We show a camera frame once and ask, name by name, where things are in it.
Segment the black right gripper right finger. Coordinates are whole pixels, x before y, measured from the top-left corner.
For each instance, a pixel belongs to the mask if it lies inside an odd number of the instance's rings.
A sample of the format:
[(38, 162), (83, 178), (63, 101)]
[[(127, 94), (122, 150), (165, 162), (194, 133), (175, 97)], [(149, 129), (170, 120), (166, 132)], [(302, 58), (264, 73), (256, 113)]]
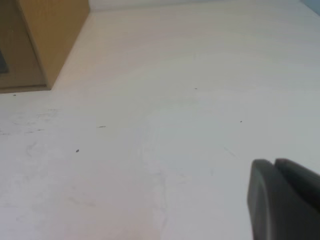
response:
[(285, 158), (275, 160), (280, 171), (294, 191), (313, 208), (320, 207), (320, 175)]

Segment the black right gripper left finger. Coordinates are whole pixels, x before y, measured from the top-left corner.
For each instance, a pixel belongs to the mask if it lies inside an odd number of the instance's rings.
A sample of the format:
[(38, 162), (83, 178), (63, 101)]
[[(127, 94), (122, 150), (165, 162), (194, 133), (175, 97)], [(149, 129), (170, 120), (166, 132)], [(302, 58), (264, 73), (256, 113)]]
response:
[(320, 207), (312, 207), (265, 159), (251, 164), (247, 206), (255, 240), (318, 240)]

